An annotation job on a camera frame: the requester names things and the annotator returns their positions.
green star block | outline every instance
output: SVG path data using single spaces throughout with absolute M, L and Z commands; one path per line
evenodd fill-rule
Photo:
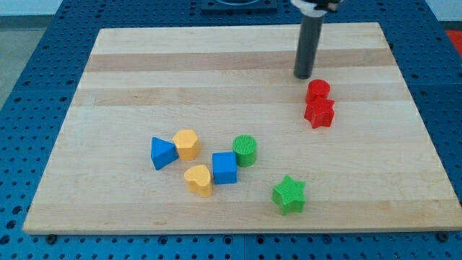
M 281 209 L 281 214 L 286 215 L 289 212 L 303 212 L 305 206 L 305 188 L 304 181 L 295 181 L 288 175 L 284 180 L 273 188 L 272 200 Z

yellow block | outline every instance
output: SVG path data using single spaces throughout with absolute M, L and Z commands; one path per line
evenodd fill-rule
M 205 165 L 193 166 L 185 172 L 188 189 L 206 198 L 212 195 L 212 177 Z
M 180 160 L 194 160 L 201 151 L 199 138 L 193 129 L 178 131 L 173 137 L 173 143 L 176 146 Z

green ridged cylinder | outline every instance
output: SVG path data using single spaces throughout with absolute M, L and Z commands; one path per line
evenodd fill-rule
M 251 166 L 257 160 L 257 141 L 250 135 L 240 135 L 232 142 L 232 151 L 236 154 L 237 165 Z

red block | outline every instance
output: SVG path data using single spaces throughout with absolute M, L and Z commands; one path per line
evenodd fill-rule
M 308 84 L 305 103 L 309 104 L 316 98 L 328 98 L 331 86 L 322 79 L 315 79 Z
M 334 102 L 325 98 L 317 98 L 306 106 L 305 119 L 311 122 L 311 127 L 331 126 L 334 119 Z

blue block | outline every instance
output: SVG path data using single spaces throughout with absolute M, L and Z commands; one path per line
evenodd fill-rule
M 152 137 L 151 159 L 156 170 L 164 168 L 169 163 L 178 159 L 175 145 L 157 137 Z
M 237 183 L 237 164 L 234 152 L 216 152 L 212 155 L 214 183 Z

